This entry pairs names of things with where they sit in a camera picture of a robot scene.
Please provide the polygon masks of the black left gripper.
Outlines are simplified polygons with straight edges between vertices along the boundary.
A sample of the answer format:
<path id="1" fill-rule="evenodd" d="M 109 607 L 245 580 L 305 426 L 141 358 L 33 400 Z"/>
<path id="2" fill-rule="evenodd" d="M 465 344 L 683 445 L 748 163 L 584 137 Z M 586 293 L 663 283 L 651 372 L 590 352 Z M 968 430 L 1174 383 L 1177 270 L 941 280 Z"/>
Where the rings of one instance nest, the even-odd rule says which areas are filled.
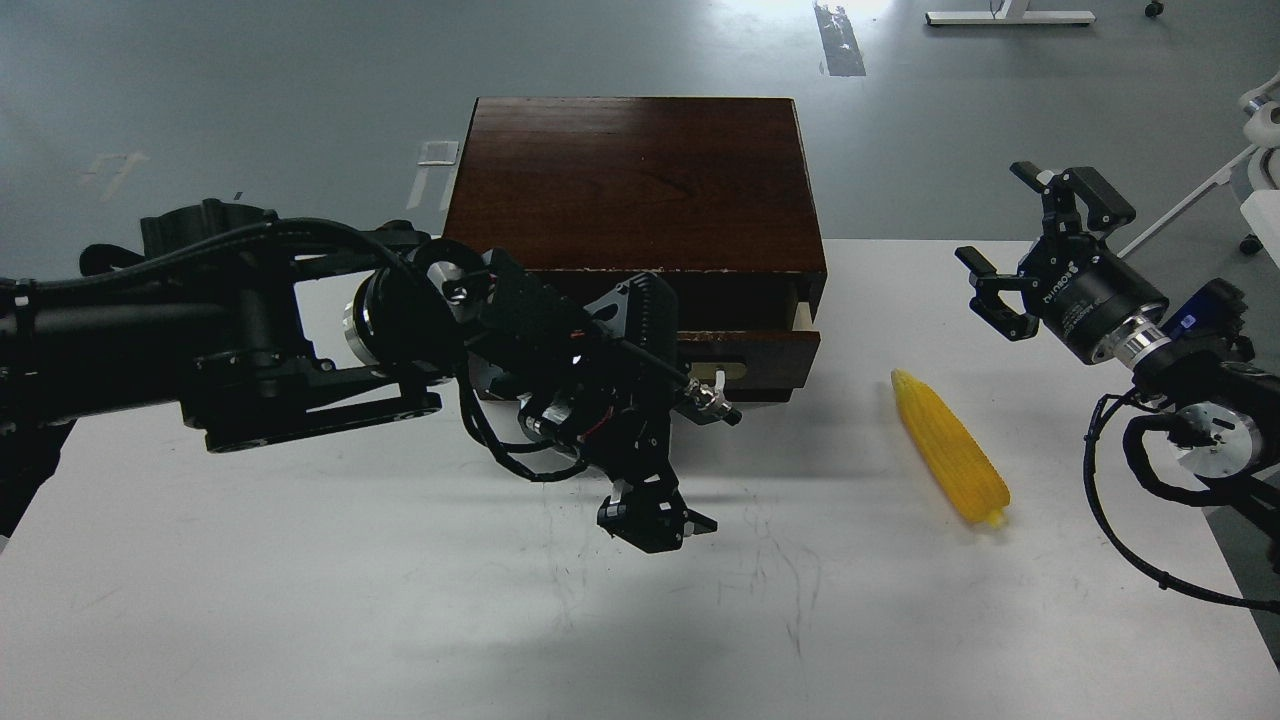
<path id="1" fill-rule="evenodd" d="M 625 478 L 613 480 L 596 524 L 645 553 L 718 532 L 673 486 L 669 415 L 736 427 L 742 414 L 680 366 L 677 302 L 662 278 L 644 272 L 581 305 L 490 250 L 470 291 L 472 441 L 532 483 L 585 471 Z"/>

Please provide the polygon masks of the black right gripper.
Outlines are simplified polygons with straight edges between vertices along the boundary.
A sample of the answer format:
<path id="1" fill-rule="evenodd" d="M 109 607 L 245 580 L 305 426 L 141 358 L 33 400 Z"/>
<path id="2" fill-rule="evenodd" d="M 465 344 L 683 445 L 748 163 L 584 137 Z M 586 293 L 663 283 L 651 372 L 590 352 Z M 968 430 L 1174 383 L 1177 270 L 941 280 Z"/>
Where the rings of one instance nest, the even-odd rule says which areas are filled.
<path id="1" fill-rule="evenodd" d="M 1108 234 L 1133 223 L 1137 210 L 1093 167 L 1055 172 L 1015 161 L 1009 170 L 1039 195 L 1042 240 L 1021 259 L 1019 275 L 997 273 L 973 246 L 956 249 L 975 291 L 969 309 L 1006 340 L 1029 340 L 1042 323 L 1085 365 L 1110 359 L 1105 338 L 1125 320 L 1143 315 L 1155 322 L 1169 309 L 1165 295 L 1105 242 L 1084 234 Z M 1029 314 L 1000 297 L 1012 291 L 1024 291 Z"/>

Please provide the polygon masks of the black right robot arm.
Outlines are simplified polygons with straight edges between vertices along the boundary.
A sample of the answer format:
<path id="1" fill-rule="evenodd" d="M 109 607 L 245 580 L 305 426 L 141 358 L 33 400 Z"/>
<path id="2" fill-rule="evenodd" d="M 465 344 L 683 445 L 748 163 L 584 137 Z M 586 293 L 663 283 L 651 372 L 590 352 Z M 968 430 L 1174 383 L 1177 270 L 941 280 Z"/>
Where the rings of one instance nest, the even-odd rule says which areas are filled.
<path id="1" fill-rule="evenodd" d="M 970 310 L 1011 341 L 1048 329 L 1087 365 L 1116 360 L 1155 402 L 1129 423 L 1124 452 L 1139 484 L 1192 507 L 1229 506 L 1271 541 L 1277 561 L 1277 489 L 1258 473 L 1277 465 L 1277 378 L 1257 368 L 1234 284 L 1206 283 L 1176 311 L 1107 246 L 1134 208 L 1093 168 L 1011 173 L 1041 200 L 1041 234 L 1012 274 L 974 247 Z"/>

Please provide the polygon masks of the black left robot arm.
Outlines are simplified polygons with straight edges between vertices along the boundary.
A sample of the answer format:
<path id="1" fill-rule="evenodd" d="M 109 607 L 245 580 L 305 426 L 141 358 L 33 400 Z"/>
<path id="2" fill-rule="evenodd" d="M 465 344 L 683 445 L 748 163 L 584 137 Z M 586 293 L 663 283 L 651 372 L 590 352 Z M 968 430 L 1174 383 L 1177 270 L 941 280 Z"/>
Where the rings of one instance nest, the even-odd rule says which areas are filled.
<path id="1" fill-rule="evenodd" d="M 741 413 L 678 359 L 678 301 L 643 272 L 591 304 L 499 249 L 214 199 L 145 218 L 143 252 L 95 243 L 79 278 L 3 281 L 3 537 L 83 416 L 175 402 L 225 454 L 435 413 L 535 483 L 595 468 L 596 514 L 648 552 L 712 533 L 669 464 L 671 416 Z"/>

